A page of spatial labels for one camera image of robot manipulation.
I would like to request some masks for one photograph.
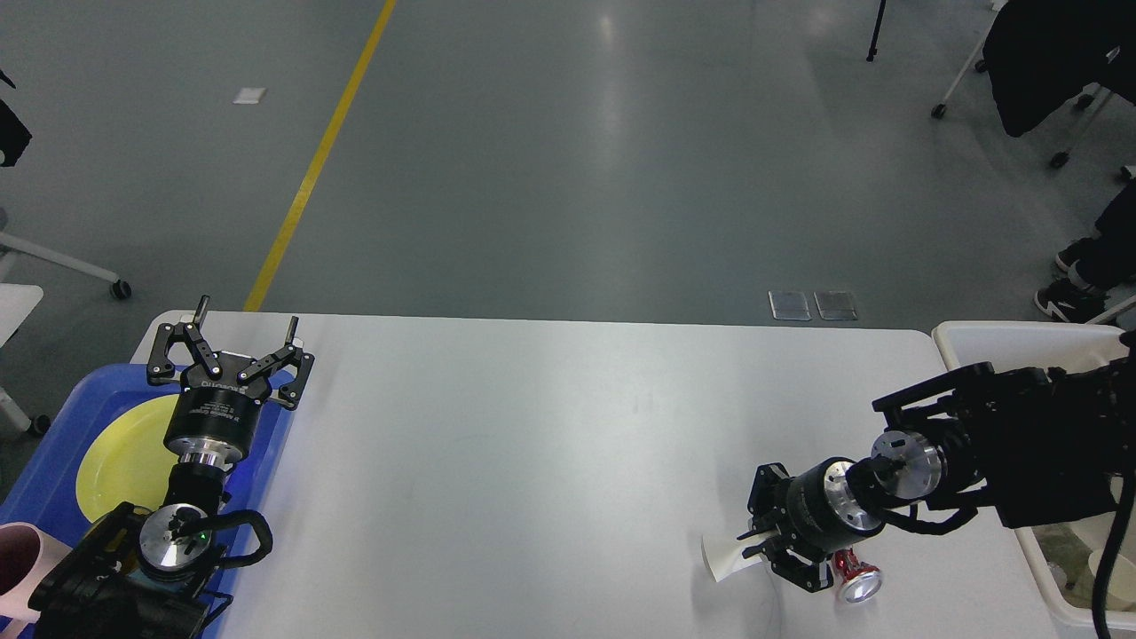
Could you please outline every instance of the white table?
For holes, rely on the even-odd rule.
[[[43,289],[40,287],[0,282],[0,346],[11,338],[41,299]],[[0,388],[0,439],[11,439],[23,434],[31,421],[16,400]]]
[[[203,332],[260,356],[286,325]],[[859,606],[703,566],[759,464],[868,453],[870,401],[945,370],[925,334],[308,315],[298,337],[317,359],[261,508],[276,549],[224,637],[1055,636],[993,513],[858,546],[885,573]]]

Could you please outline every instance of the black cable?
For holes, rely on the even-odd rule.
[[[974,506],[959,508],[953,515],[942,522],[917,520],[913,516],[903,516],[892,511],[876,511],[872,514],[879,517],[879,520],[885,524],[894,525],[895,528],[907,532],[913,532],[916,534],[946,534],[959,530],[970,520],[975,518],[975,516],[978,515],[978,508]]]
[[[1109,596],[1112,566],[1116,565],[1117,556],[1120,555],[1120,543],[1125,540],[1125,532],[1128,530],[1128,520],[1131,518],[1134,501],[1136,501],[1136,475],[1133,474],[1133,471],[1127,471],[1124,475],[1124,486],[1120,489],[1117,515],[1109,529],[1109,539],[1104,542],[1104,550],[1101,551],[1101,564],[1096,569],[1096,579],[1093,580],[1093,628],[1096,629],[1097,639],[1112,639],[1104,620],[1104,604]]]

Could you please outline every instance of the epoxy floor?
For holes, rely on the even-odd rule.
[[[242,307],[382,7],[0,3],[0,98],[35,135],[6,231],[135,291],[19,259],[44,300],[0,384],[28,413],[162,310]],[[1049,169],[1069,108],[1008,138],[971,73],[929,117],[988,2],[893,3],[869,64],[875,11],[401,0],[262,309],[759,325],[795,289],[859,305],[802,325],[1043,320],[1053,252],[1136,161],[1130,109]],[[3,490],[33,447],[2,445]]]

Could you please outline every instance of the chair wheel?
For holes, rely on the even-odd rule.
[[[43,437],[48,434],[48,429],[51,428],[51,418],[47,415],[36,415],[32,417],[32,424],[27,426],[27,434],[32,437]]]
[[[114,296],[115,299],[128,299],[132,292],[131,285],[126,282],[126,280],[119,280],[114,284],[110,284],[110,294]]]

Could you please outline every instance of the yellow plate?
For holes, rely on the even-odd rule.
[[[177,404],[167,395],[139,404],[110,423],[91,443],[75,478],[75,499],[90,522],[123,501],[161,506],[177,456],[161,440]]]

